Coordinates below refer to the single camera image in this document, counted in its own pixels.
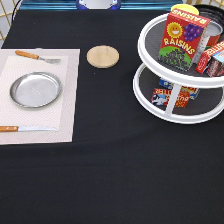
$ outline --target knife handle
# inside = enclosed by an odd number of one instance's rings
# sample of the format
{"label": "knife handle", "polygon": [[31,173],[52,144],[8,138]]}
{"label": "knife handle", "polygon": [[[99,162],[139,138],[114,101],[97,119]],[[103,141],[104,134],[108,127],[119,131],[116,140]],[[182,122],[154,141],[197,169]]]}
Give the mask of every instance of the knife handle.
{"label": "knife handle", "polygon": [[20,56],[24,56],[24,57],[28,57],[28,58],[33,58],[33,59],[38,59],[39,56],[38,55],[35,55],[35,54],[30,54],[30,53],[27,53],[27,52],[24,52],[24,51],[15,51],[17,55],[20,55]]}
{"label": "knife handle", "polygon": [[0,132],[16,132],[18,129],[18,126],[0,126]]}

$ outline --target knife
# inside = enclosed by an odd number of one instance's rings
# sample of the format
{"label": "knife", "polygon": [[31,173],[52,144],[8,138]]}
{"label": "knife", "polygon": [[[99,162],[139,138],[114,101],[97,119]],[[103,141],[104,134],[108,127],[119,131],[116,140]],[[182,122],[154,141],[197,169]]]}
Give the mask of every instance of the knife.
{"label": "knife", "polygon": [[49,127],[38,127],[38,126],[0,126],[0,132],[17,132],[17,131],[57,131],[57,129]]}

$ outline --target red box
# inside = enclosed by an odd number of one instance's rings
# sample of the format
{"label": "red box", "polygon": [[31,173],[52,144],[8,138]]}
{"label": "red box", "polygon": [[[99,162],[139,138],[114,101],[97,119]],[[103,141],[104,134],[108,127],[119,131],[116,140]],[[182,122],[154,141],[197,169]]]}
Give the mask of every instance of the red box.
{"label": "red box", "polygon": [[216,44],[215,46],[209,48],[208,50],[204,51],[200,57],[198,65],[196,67],[196,71],[199,73],[204,73],[204,71],[208,68],[210,60],[212,56],[218,52],[224,50],[224,41]]}
{"label": "red box", "polygon": [[174,9],[167,16],[159,61],[187,71],[210,19]]}
{"label": "red box", "polygon": [[[168,89],[154,89],[152,100],[151,100],[152,104],[166,106],[169,102],[171,92],[172,90],[168,90]],[[175,103],[175,107],[186,107],[189,99],[190,99],[189,92],[180,91],[177,97],[177,101]]]}

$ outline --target fork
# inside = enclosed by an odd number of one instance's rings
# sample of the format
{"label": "fork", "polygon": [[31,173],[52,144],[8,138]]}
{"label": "fork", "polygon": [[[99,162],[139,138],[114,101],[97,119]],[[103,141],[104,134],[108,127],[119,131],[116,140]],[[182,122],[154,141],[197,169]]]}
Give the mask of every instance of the fork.
{"label": "fork", "polygon": [[50,63],[50,64],[55,64],[55,63],[59,63],[61,61],[61,59],[45,59],[45,58],[41,58],[40,56],[38,55],[35,55],[35,54],[30,54],[30,53],[27,53],[27,52],[24,52],[24,51],[15,51],[15,53],[17,55],[20,55],[20,56],[24,56],[24,57],[28,57],[28,58],[33,58],[33,59],[36,59],[36,60],[43,60],[47,63]]}

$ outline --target white placemat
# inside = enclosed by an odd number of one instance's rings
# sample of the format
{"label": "white placemat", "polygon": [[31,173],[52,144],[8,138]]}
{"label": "white placemat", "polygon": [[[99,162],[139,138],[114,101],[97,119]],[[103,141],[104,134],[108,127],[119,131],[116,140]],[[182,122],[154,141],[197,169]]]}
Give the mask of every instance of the white placemat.
{"label": "white placemat", "polygon": [[[48,64],[15,55],[15,50],[0,50],[0,125],[47,126],[55,131],[0,133],[0,144],[51,143],[72,141],[79,50],[26,49],[45,58],[60,58],[59,64]],[[47,106],[23,108],[9,95],[12,83],[31,72],[50,72],[61,80],[62,92]]]}

